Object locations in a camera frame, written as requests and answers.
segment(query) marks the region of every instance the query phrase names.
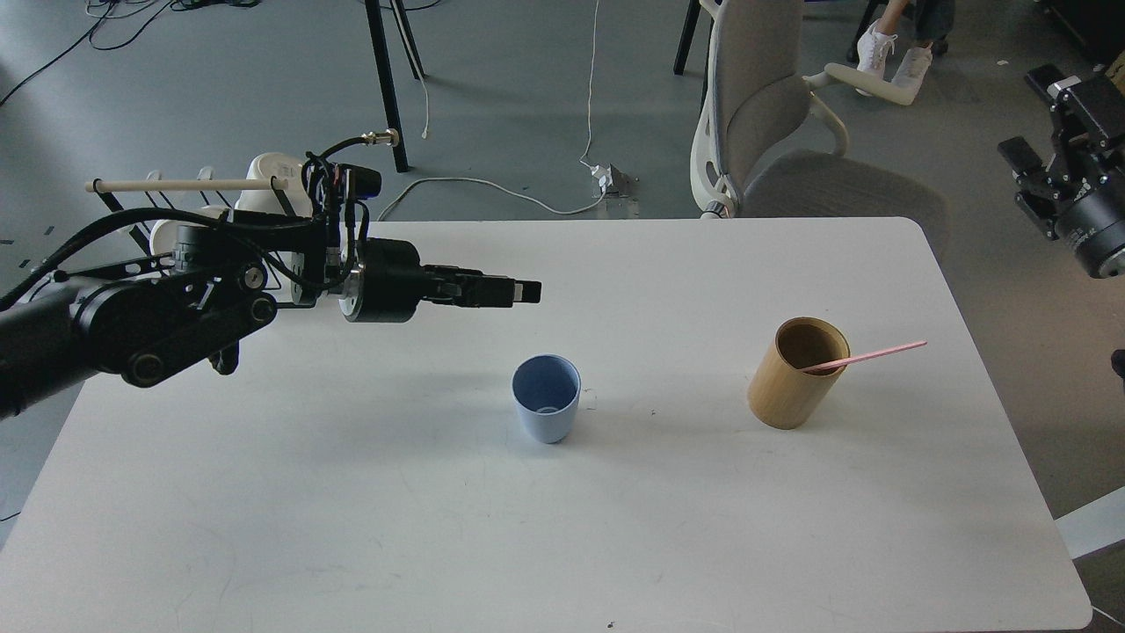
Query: floor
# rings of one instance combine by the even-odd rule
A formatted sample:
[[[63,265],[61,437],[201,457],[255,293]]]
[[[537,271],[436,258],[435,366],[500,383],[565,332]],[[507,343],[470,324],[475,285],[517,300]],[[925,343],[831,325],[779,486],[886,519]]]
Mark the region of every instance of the floor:
[[[698,215],[686,164],[706,36],[701,20],[687,72],[674,76],[684,4],[601,3],[587,161],[613,163],[637,181],[630,198],[579,217]],[[862,4],[808,4],[803,72],[843,61]],[[385,147],[346,150],[341,160],[382,172],[385,193],[376,201],[384,205],[430,175],[494,180],[562,210],[591,204],[591,177],[578,157],[587,137],[593,7],[444,0],[412,12],[429,73],[429,138],[420,137],[422,85],[410,79],[402,46],[392,40],[414,169],[396,173]],[[96,42],[124,42],[144,16],[107,24]],[[93,19],[80,3],[0,0],[0,85],[7,88]],[[1037,3],[962,0],[950,53],[937,60],[914,106],[865,99],[843,87],[821,94],[848,125],[853,157],[914,177],[950,199],[946,278],[1058,517],[1125,486],[1118,426],[1125,397],[1109,370],[1109,354],[1125,347],[1125,337],[1117,281],[1087,278],[1063,245],[1042,238],[1012,202],[1015,186],[996,152],[998,142],[1025,135],[1047,153],[1046,107],[1023,81],[1027,70],[1047,62],[1066,74],[1091,72]],[[86,180],[144,178],[154,169],[166,178],[195,178],[204,165],[237,178],[261,152],[302,155],[381,127],[370,40],[354,0],[165,11],[122,49],[98,52],[83,43],[0,108],[0,286],[14,284],[28,261],[105,212],[82,191]],[[828,148],[830,137],[810,124],[784,145]],[[559,217],[465,182],[423,184],[392,215]],[[134,253],[126,237],[112,236],[83,251],[75,265]],[[69,390],[0,425],[0,518],[19,510],[75,396]],[[0,523],[0,543],[16,523],[18,517]],[[1125,620],[1125,551],[1078,567],[1092,603]],[[1120,627],[1101,615],[1087,629],[1115,630]]]

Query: pink stick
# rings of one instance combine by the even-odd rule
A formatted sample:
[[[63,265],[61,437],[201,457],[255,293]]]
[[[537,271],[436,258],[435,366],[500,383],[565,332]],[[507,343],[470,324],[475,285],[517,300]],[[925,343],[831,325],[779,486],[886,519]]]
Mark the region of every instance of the pink stick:
[[[924,341],[916,341],[914,343],[908,343],[906,345],[900,345],[897,347],[888,347],[886,350],[880,350],[879,352],[868,352],[867,354],[861,354],[858,356],[849,356],[847,359],[840,359],[839,361],[829,361],[828,363],[821,363],[819,365],[813,365],[811,368],[806,368],[801,370],[802,372],[822,372],[825,370],[835,370],[836,368],[843,368],[844,365],[850,365],[852,363],[858,363],[860,361],[868,361],[871,359],[879,359],[880,356],[886,356],[888,354],[894,354],[897,352],[906,352],[908,350],[914,350],[916,347],[921,347],[926,345]]]

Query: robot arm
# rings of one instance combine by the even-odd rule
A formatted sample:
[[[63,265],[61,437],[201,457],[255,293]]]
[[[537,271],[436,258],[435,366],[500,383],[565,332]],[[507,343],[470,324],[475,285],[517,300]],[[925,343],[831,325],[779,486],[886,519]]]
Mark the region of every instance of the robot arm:
[[[0,297],[0,419],[98,372],[141,388],[204,360],[231,374],[242,338],[270,325],[280,307],[310,307],[323,291],[340,292],[345,318],[366,323],[405,323],[420,300],[464,307],[539,301],[538,281],[424,265],[410,242],[368,237],[366,208],[357,235],[356,207],[377,195],[380,182],[378,172],[326,160],[348,143],[308,154],[303,180],[314,202],[309,218],[235,209],[212,219],[174,209],[123,209],[68,239]],[[161,218],[191,223],[179,227],[171,253],[58,269],[100,236]],[[292,265],[277,251],[292,253]],[[279,304],[266,291],[267,263],[292,282],[292,302]]]
[[[1054,155],[1044,166],[1023,136],[1000,143],[1020,189],[1016,202],[1091,277],[1115,277],[1125,270],[1125,97],[1105,76],[1063,78],[1050,64],[1026,80],[1050,107]]]

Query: wooden cup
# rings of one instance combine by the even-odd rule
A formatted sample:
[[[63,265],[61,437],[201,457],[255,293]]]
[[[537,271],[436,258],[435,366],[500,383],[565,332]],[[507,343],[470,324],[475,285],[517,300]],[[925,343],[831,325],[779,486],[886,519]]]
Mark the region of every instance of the wooden cup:
[[[847,340],[831,324],[811,316],[785,322],[750,381],[750,410],[774,428],[795,429],[809,419],[846,367],[814,373],[801,369],[850,354]]]

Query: light blue plastic cup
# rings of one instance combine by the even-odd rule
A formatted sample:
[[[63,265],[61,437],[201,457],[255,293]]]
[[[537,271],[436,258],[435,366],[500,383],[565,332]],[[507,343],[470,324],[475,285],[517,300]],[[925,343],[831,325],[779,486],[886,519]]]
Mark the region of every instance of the light blue plastic cup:
[[[532,356],[512,377],[520,422],[531,437],[543,444],[560,442],[574,428],[579,394],[578,370],[561,356]]]

